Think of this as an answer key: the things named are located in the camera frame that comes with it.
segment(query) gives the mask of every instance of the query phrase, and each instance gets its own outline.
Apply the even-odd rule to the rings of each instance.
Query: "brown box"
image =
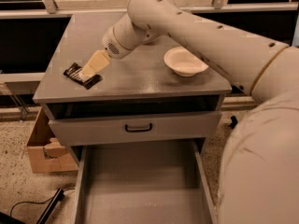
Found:
[[[45,112],[38,112],[35,127],[27,141],[27,151],[33,173],[74,171],[78,169],[66,147],[54,137]]]

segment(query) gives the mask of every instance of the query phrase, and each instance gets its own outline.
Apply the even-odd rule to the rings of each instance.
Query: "black handle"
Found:
[[[149,124],[149,127],[129,127],[129,125],[125,125],[124,129],[128,133],[142,133],[149,132],[152,130],[152,123]]]

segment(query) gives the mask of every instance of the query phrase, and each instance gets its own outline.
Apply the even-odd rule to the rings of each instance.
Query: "bowl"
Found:
[[[164,61],[175,73],[182,77],[192,77],[207,70],[208,65],[183,47],[170,49]]]

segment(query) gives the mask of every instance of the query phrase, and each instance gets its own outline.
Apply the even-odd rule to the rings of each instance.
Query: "drawer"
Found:
[[[211,136],[220,111],[86,119],[56,119],[50,127],[64,146]]]
[[[193,140],[85,147],[70,223],[211,224]]]

